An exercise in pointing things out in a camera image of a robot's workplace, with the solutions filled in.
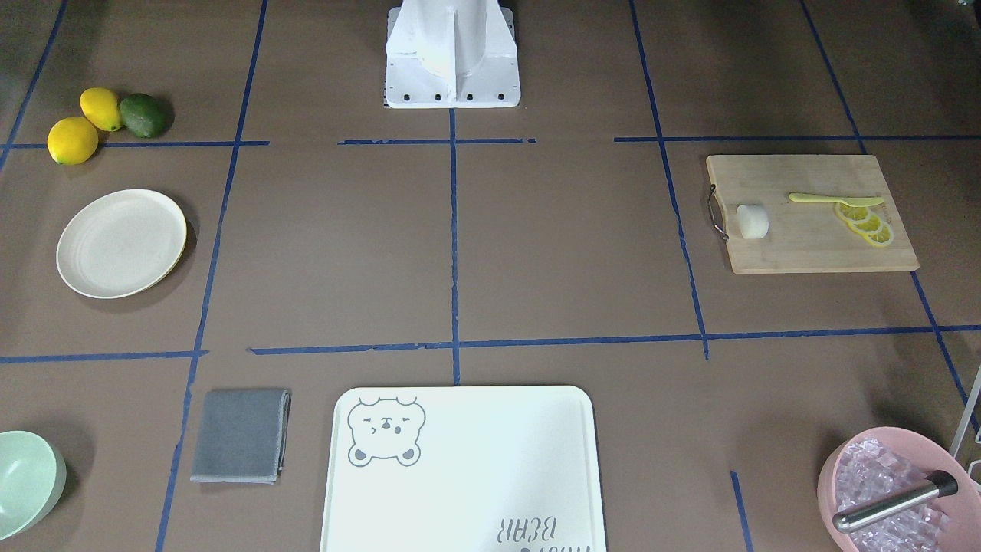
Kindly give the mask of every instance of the bear drawing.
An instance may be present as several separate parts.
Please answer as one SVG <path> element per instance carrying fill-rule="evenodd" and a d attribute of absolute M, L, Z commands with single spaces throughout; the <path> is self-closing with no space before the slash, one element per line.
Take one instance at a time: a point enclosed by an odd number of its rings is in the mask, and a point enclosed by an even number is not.
<path fill-rule="evenodd" d="M 354 444 L 347 458 L 359 468 L 372 459 L 395 458 L 403 466 L 419 462 L 419 430 L 426 422 L 426 411 L 415 399 L 379 399 L 374 403 L 358 401 L 347 415 Z"/>

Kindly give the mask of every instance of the green bowl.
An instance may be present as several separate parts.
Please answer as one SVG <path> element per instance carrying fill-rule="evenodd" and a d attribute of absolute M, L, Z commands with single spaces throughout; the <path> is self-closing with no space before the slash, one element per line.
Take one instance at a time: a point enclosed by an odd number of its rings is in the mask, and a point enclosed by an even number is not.
<path fill-rule="evenodd" d="M 29 431 L 0 433 L 0 540 L 48 515 L 65 489 L 65 459 Z"/>

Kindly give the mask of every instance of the gray towel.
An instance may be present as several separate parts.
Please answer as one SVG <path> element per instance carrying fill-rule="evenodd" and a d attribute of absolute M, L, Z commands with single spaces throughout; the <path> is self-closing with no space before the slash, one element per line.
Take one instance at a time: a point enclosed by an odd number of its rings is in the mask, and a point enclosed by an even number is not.
<path fill-rule="evenodd" d="M 191 481 L 273 483 L 283 469 L 289 391 L 209 391 Z"/>

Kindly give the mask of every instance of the dark green fruit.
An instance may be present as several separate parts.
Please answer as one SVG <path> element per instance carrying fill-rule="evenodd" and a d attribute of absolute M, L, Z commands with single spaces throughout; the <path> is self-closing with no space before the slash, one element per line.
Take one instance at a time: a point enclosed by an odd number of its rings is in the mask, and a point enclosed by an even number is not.
<path fill-rule="evenodd" d="M 156 138 L 167 130 L 167 115 L 153 96 L 131 94 L 120 102 L 123 124 L 138 138 Z"/>

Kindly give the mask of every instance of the plate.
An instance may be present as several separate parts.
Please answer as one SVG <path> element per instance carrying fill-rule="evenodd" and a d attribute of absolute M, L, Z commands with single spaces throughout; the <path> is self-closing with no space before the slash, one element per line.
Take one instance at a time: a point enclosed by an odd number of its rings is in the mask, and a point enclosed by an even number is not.
<path fill-rule="evenodd" d="M 58 241 L 58 273 L 95 299 L 137 294 L 164 278 L 181 258 L 187 221 L 169 197 L 122 190 L 92 201 Z"/>
<path fill-rule="evenodd" d="M 357 388 L 334 410 L 321 552 L 605 552 L 572 386 Z"/>

